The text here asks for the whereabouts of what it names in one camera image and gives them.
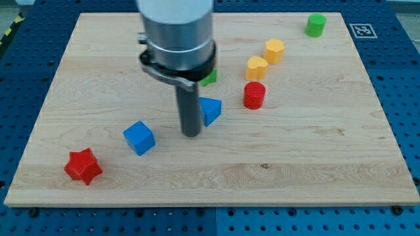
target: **red block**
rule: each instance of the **red block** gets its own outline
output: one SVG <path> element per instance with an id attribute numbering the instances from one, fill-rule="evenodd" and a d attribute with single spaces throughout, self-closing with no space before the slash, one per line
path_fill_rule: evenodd
<path id="1" fill-rule="evenodd" d="M 83 180 L 86 185 L 89 185 L 95 176 L 102 174 L 102 170 L 90 148 L 81 152 L 71 151 L 70 160 L 64 167 L 64 171 L 72 180 Z"/>
<path id="2" fill-rule="evenodd" d="M 243 105 L 248 109 L 259 109 L 263 106 L 265 87 L 259 82 L 246 84 L 243 93 Z"/>

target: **toy block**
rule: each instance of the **toy block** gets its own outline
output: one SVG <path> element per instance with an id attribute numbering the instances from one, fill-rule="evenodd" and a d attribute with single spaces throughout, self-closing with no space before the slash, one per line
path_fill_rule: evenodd
<path id="1" fill-rule="evenodd" d="M 246 84 L 243 93 L 243 105 L 248 109 L 259 109 L 263 106 L 265 87 L 259 82 Z"/>
<path id="2" fill-rule="evenodd" d="M 267 73 L 268 63 L 264 58 L 253 56 L 248 60 L 246 79 L 253 81 L 256 79 L 264 79 Z"/>
<path id="3" fill-rule="evenodd" d="M 204 79 L 199 81 L 199 83 L 206 87 L 209 83 L 216 83 L 217 82 L 217 68 L 214 68 L 213 71 Z"/>
<path id="4" fill-rule="evenodd" d="M 139 156 L 155 145 L 153 132 L 142 121 L 130 126 L 123 134 L 129 147 Z"/>
<path id="5" fill-rule="evenodd" d="M 201 118 L 208 127 L 222 113 L 222 101 L 212 98 L 199 98 Z"/>
<path id="6" fill-rule="evenodd" d="M 308 23 L 306 24 L 304 32 L 309 37 L 319 37 L 321 36 L 326 23 L 327 18 L 322 14 L 311 14 L 309 16 Z"/>
<path id="7" fill-rule="evenodd" d="M 102 174 L 98 161 L 90 148 L 80 152 L 71 151 L 70 160 L 64 167 L 64 171 L 72 180 L 83 180 L 86 185 L 89 185 L 95 176 Z"/>
<path id="8" fill-rule="evenodd" d="M 278 39 L 270 39 L 265 42 L 264 59 L 270 64 L 277 64 L 282 61 L 284 54 L 284 43 Z"/>

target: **green cylinder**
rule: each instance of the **green cylinder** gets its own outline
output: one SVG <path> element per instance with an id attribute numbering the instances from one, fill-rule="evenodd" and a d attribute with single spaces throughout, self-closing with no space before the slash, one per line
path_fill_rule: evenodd
<path id="1" fill-rule="evenodd" d="M 315 13 L 311 14 L 306 24 L 306 29 L 304 32 L 309 37 L 319 37 L 324 30 L 324 26 L 327 23 L 327 18 L 322 14 Z"/>

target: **yellow hexagonal block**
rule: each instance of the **yellow hexagonal block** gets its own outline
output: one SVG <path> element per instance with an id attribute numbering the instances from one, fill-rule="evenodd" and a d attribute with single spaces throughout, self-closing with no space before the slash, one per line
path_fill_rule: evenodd
<path id="1" fill-rule="evenodd" d="M 246 79 L 253 81 L 256 79 L 264 79 L 267 74 L 268 63 L 264 58 L 253 56 L 248 60 Z"/>
<path id="2" fill-rule="evenodd" d="M 278 39 L 270 39 L 265 42 L 264 59 L 270 64 L 277 64 L 282 61 L 284 54 L 284 43 Z"/>

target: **blue pegboard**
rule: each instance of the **blue pegboard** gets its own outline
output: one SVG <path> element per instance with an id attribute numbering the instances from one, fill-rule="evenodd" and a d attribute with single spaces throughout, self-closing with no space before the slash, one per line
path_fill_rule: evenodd
<path id="1" fill-rule="evenodd" d="M 11 209 L 3 204 L 80 12 L 133 0 L 37 0 L 0 60 L 0 236 L 420 235 L 420 207 Z M 413 179 L 420 184 L 420 55 L 384 0 L 215 0 L 216 12 L 341 12 Z M 370 24 L 377 38 L 356 38 Z"/>

